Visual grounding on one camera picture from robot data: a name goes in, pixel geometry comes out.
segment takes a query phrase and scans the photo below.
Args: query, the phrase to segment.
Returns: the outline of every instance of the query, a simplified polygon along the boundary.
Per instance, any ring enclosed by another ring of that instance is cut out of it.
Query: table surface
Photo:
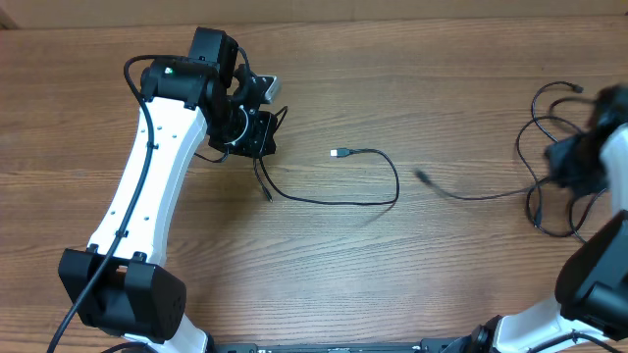
[[[467,334],[552,295],[577,241],[535,231],[524,195],[445,200],[413,171],[466,195],[529,184],[513,142],[532,95],[566,79],[593,97],[628,79],[626,18],[222,29],[246,49],[253,71],[284,82],[270,108],[289,105],[278,153],[266,159],[276,184],[324,200],[390,198],[393,176],[381,157],[328,157],[331,148],[368,147],[394,160],[401,196],[391,209],[279,195],[269,203],[250,160],[194,159],[166,268],[185,282],[186,312],[199,327],[225,343],[416,341]],[[194,26],[0,32],[0,351],[45,350],[71,305],[59,259],[66,247],[83,249],[98,226],[135,133],[124,61],[186,54],[193,33]],[[553,90],[540,108],[565,95]],[[559,109],[579,125],[589,113],[577,104]],[[535,129],[522,139],[540,175],[549,143]],[[205,144],[200,152],[219,155]],[[548,187],[548,227],[566,228],[568,197]],[[605,197],[596,206],[585,237],[609,219],[608,204]],[[75,318],[60,351],[119,341]]]

